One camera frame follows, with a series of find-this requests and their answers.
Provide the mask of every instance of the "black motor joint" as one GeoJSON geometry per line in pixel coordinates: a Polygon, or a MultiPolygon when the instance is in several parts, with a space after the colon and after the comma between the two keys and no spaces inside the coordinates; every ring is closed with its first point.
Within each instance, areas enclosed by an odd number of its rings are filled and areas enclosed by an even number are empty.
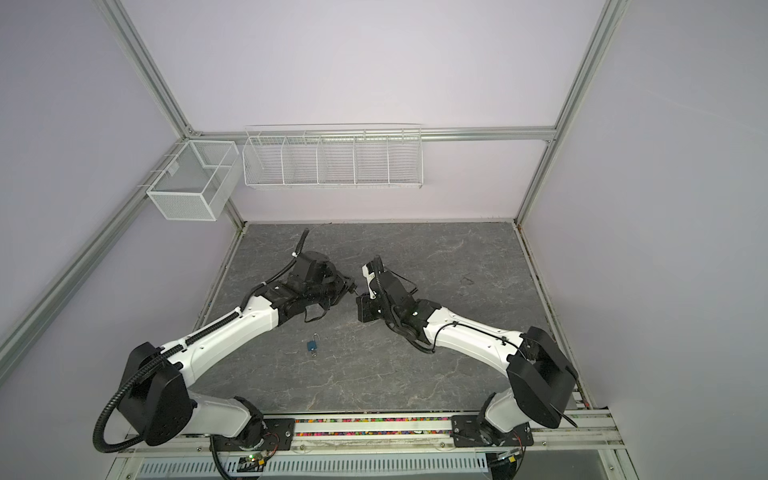
{"type": "Polygon", "coordinates": [[[442,306],[430,300],[413,298],[399,278],[384,268],[379,257],[367,263],[366,268],[374,275],[369,286],[376,298],[371,298],[369,293],[357,297],[358,320],[367,323],[384,319],[390,330],[405,337],[411,345],[423,352],[429,351],[424,328],[427,327],[427,319],[442,306]]]}
{"type": "Polygon", "coordinates": [[[322,318],[354,288],[354,280],[340,273],[328,256],[310,251],[296,256],[296,263],[284,282],[275,280],[254,294],[272,303],[272,308],[279,313],[278,324],[283,324],[296,315],[306,315],[310,305],[322,307],[323,314],[306,321],[322,318]]]}

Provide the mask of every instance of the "black shoulder housing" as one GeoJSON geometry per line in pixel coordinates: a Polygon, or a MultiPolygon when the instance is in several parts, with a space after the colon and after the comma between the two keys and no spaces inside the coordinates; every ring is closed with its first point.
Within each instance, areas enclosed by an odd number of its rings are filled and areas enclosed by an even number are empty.
{"type": "Polygon", "coordinates": [[[339,272],[328,256],[303,252],[296,257],[296,264],[285,282],[275,280],[254,295],[261,295],[271,302],[280,316],[278,324],[282,325],[291,317],[306,313],[310,305],[320,305],[327,312],[354,288],[355,281],[339,272]]]}
{"type": "MultiPolygon", "coordinates": [[[[149,342],[133,349],[125,363],[121,384],[158,355],[158,349],[149,342]]],[[[144,436],[147,445],[155,446],[181,432],[192,418],[194,407],[181,372],[164,360],[154,374],[131,389],[118,405],[118,411],[144,436]]]]}
{"type": "Polygon", "coordinates": [[[525,356],[519,351],[507,356],[507,376],[515,400],[531,420],[556,429],[578,374],[544,330],[532,326],[521,337],[525,356]]]}

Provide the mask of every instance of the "black cable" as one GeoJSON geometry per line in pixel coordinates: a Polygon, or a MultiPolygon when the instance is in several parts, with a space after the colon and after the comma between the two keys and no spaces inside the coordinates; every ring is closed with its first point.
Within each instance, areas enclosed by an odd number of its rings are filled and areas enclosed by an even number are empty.
{"type": "Polygon", "coordinates": [[[568,415],[565,415],[565,413],[563,413],[560,410],[558,410],[551,403],[549,404],[549,406],[552,407],[552,409],[555,411],[555,413],[557,413],[560,416],[561,419],[565,419],[565,421],[570,423],[571,425],[573,425],[575,429],[578,428],[578,425],[576,425],[576,422],[574,422],[574,420],[571,417],[569,417],[568,415]]]}
{"type": "Polygon", "coordinates": [[[293,268],[294,265],[296,265],[296,258],[299,257],[299,254],[301,253],[301,250],[304,248],[304,241],[306,240],[306,236],[310,234],[310,229],[305,228],[304,231],[301,233],[301,237],[299,238],[299,243],[296,244],[296,249],[293,251],[293,258],[286,266],[282,268],[281,271],[275,273],[272,275],[271,278],[269,278],[267,281],[259,283],[254,288],[248,290],[248,293],[246,293],[246,296],[243,297],[243,301],[240,302],[240,313],[244,313],[246,307],[248,306],[248,302],[250,301],[250,298],[261,289],[263,286],[266,286],[268,283],[272,283],[275,280],[279,279],[283,275],[286,274],[286,272],[293,268]]]}
{"type": "Polygon", "coordinates": [[[443,325],[443,326],[441,326],[440,328],[437,329],[437,333],[435,334],[435,338],[432,341],[432,353],[435,352],[435,348],[437,347],[437,335],[440,335],[440,332],[442,331],[442,329],[446,328],[447,326],[451,326],[451,325],[457,326],[458,322],[454,320],[453,323],[446,323],[445,325],[443,325]]]}
{"type": "Polygon", "coordinates": [[[410,332],[407,327],[404,327],[400,323],[400,318],[392,313],[392,304],[389,303],[389,297],[387,297],[386,292],[382,287],[381,272],[384,270],[382,258],[376,255],[371,262],[371,267],[373,267],[373,282],[376,284],[376,288],[379,291],[379,296],[377,298],[380,298],[382,301],[382,315],[384,315],[384,323],[394,333],[405,337],[408,343],[410,343],[418,351],[422,353],[432,353],[431,349],[428,347],[421,346],[414,339],[410,339],[409,336],[413,336],[413,332],[410,332]]]}
{"type": "MultiPolygon", "coordinates": [[[[523,441],[520,439],[520,435],[518,435],[517,432],[515,432],[515,430],[512,430],[511,434],[514,435],[517,438],[518,442],[520,443],[520,459],[517,460],[517,462],[515,464],[515,471],[512,473],[512,475],[509,477],[508,480],[512,480],[518,474],[518,472],[520,472],[520,467],[522,467],[523,459],[525,458],[525,446],[523,445],[523,441]]],[[[505,458],[502,458],[502,459],[498,459],[497,458],[493,462],[490,462],[489,465],[491,467],[498,467],[500,465],[504,465],[508,461],[509,461],[509,457],[505,457],[505,458]]]]}
{"type": "Polygon", "coordinates": [[[479,328],[476,328],[476,327],[474,327],[472,325],[467,325],[465,323],[459,323],[459,322],[456,322],[456,325],[464,326],[464,327],[466,327],[468,329],[471,329],[471,330],[474,330],[476,332],[484,333],[487,336],[490,336],[490,337],[493,337],[493,338],[497,339],[498,341],[500,341],[502,343],[502,345],[504,345],[506,343],[510,343],[512,346],[517,348],[517,346],[514,343],[510,342],[508,339],[500,337],[500,336],[496,336],[493,333],[488,333],[485,330],[480,330],[479,328]]]}
{"type": "Polygon", "coordinates": [[[215,332],[222,326],[227,325],[232,320],[240,318],[240,314],[238,312],[232,312],[229,315],[225,316],[223,319],[219,320],[218,322],[211,323],[209,326],[207,326],[205,329],[202,329],[200,332],[195,333],[194,335],[187,338],[187,346],[192,345],[199,339],[203,338],[204,336],[208,335],[209,333],[215,332]]]}
{"type": "Polygon", "coordinates": [[[221,478],[224,480],[234,480],[234,478],[230,477],[230,474],[227,473],[227,470],[224,470],[224,466],[221,465],[219,452],[216,451],[216,442],[214,441],[215,436],[217,435],[210,436],[210,453],[214,456],[214,466],[216,467],[216,471],[219,472],[219,475],[221,475],[221,478]]]}
{"type": "Polygon", "coordinates": [[[147,362],[146,365],[141,367],[131,378],[125,381],[123,385],[120,386],[120,388],[117,390],[117,392],[114,393],[111,399],[109,399],[109,402],[107,402],[107,405],[104,407],[103,410],[101,410],[101,414],[98,416],[98,419],[96,420],[96,425],[94,425],[94,431],[93,436],[91,437],[91,440],[93,441],[94,447],[101,453],[115,453],[119,452],[120,450],[127,449],[128,447],[131,447],[133,445],[136,445],[137,443],[144,440],[144,436],[142,434],[136,435],[133,438],[130,438],[124,442],[120,443],[107,443],[106,440],[104,440],[104,430],[107,428],[107,421],[109,420],[109,417],[112,415],[112,412],[120,405],[121,400],[127,395],[128,392],[131,391],[134,386],[139,383],[140,381],[144,380],[147,376],[154,373],[154,371],[158,368],[160,368],[160,365],[165,361],[169,356],[180,352],[183,348],[181,345],[176,345],[174,347],[169,348],[165,352],[162,352],[159,356],[154,357],[152,360],[147,362]]]}
{"type": "Polygon", "coordinates": [[[419,291],[419,286],[418,286],[418,285],[416,285],[416,282],[414,282],[414,281],[412,281],[412,280],[408,280],[408,279],[407,279],[407,278],[405,278],[403,275],[400,275],[399,273],[397,273],[397,272],[396,272],[396,271],[394,271],[394,270],[390,270],[389,272],[390,272],[392,275],[394,275],[394,276],[398,276],[398,277],[402,278],[403,280],[405,280],[406,282],[408,282],[408,283],[410,283],[411,285],[413,285],[413,290],[411,290],[411,291],[409,292],[409,294],[410,294],[410,295],[413,295],[414,293],[416,293],[416,292],[418,292],[418,291],[419,291]]]}

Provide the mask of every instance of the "gray marble tabletop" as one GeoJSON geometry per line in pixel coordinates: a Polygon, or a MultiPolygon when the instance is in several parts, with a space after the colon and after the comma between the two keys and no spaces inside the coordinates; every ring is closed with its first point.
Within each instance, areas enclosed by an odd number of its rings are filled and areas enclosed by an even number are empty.
{"type": "MultiPolygon", "coordinates": [[[[233,309],[290,259],[307,225],[248,227],[211,312],[233,309]]],[[[509,223],[343,223],[309,226],[304,250],[328,255],[364,291],[376,254],[419,285],[417,298],[506,329],[547,329],[543,307],[509,223]]],[[[383,321],[360,323],[353,295],[325,317],[296,316],[208,370],[195,392],[249,399],[263,412],[477,410],[509,387],[491,367],[450,349],[421,353],[383,321]],[[317,357],[306,343],[317,333],[317,357]]]]}

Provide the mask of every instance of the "black mounting plate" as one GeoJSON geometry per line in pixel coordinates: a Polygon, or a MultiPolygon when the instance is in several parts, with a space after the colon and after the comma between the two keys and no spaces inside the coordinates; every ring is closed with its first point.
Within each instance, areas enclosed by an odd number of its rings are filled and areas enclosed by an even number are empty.
{"type": "MultiPolygon", "coordinates": [[[[271,452],[275,448],[277,443],[278,450],[290,450],[290,444],[293,441],[293,428],[296,426],[296,419],[264,419],[266,423],[266,431],[264,432],[264,443],[259,447],[259,450],[267,450],[271,452]],[[267,433],[274,433],[277,435],[267,435],[267,433]]],[[[216,450],[218,452],[242,452],[243,450],[237,445],[230,442],[227,437],[217,436],[214,439],[216,443],[216,450]]]]}
{"type": "Polygon", "coordinates": [[[368,323],[383,318],[379,301],[371,298],[370,293],[363,293],[355,298],[357,302],[357,319],[368,323]]]}
{"type": "Polygon", "coordinates": [[[507,438],[499,443],[499,445],[489,445],[483,442],[480,436],[480,422],[478,422],[477,415],[454,415],[451,417],[451,436],[453,437],[453,444],[457,447],[489,447],[489,446],[504,446],[504,447],[517,447],[520,446],[518,434],[524,447],[533,445],[533,434],[531,433],[531,427],[528,423],[523,423],[512,429],[507,434],[507,438]]]}

